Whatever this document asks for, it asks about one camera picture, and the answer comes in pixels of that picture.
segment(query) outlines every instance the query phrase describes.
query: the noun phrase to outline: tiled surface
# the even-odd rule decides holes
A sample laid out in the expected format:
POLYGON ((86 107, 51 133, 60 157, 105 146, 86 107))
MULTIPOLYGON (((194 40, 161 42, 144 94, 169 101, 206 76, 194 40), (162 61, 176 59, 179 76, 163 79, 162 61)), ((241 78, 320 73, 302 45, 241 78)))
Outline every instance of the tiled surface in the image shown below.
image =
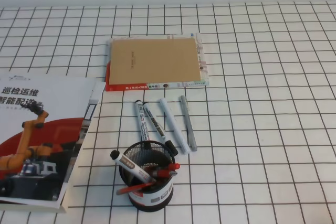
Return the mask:
MULTIPOLYGON (((207 88, 104 93, 65 200, 66 214, 4 212, 7 223, 336 221, 336 2, 0 8, 0 71, 103 79, 109 38, 200 32, 207 88), (198 151, 179 155, 171 203, 137 211, 109 153, 140 140, 137 99, 161 97, 198 151)), ((166 125, 168 135, 172 136, 166 125)), ((150 136, 157 140, 154 129, 150 136)))

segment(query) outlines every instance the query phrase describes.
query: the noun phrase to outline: red book spine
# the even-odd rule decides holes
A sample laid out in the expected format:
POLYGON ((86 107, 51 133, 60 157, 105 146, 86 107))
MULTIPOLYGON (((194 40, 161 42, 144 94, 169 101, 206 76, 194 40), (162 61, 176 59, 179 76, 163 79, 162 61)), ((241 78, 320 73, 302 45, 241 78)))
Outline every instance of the red book spine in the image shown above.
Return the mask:
POLYGON ((106 67, 106 77, 105 77, 106 91, 124 91, 124 90, 143 90, 149 89, 146 83, 136 83, 136 84, 114 84, 110 85, 110 62, 106 67))

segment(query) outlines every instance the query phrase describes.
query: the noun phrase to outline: pen holder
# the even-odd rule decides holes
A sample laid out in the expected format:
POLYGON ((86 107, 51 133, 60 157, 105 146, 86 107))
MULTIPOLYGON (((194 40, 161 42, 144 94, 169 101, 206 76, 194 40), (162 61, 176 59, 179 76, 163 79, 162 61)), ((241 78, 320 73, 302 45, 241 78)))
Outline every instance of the pen holder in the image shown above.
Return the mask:
MULTIPOLYGON (((124 152, 124 155, 142 169, 149 166, 165 167, 175 163, 172 152, 166 146, 156 141, 143 141, 133 144, 124 152)), ((119 167, 119 172, 127 186, 143 183, 121 166, 119 167)), ((128 194, 132 205, 140 211, 158 211, 168 205, 173 196, 172 177, 162 178, 153 186, 128 194)))

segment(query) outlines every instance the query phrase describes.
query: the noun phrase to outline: book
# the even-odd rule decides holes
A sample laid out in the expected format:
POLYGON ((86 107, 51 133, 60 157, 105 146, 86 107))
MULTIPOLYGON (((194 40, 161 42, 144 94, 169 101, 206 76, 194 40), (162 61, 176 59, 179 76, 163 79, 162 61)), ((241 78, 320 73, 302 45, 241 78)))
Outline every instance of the book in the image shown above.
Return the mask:
POLYGON ((0 75, 0 210, 58 211, 105 83, 0 75))
POLYGON ((138 90, 209 84, 200 34, 112 39, 106 90, 138 90))

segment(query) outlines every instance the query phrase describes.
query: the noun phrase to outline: brown notebook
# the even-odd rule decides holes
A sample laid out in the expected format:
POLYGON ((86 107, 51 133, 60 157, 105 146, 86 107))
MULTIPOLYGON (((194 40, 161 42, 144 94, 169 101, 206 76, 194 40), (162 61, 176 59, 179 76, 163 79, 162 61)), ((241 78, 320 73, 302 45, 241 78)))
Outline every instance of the brown notebook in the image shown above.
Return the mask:
POLYGON ((112 42, 109 84, 200 80, 194 38, 121 39, 112 42))

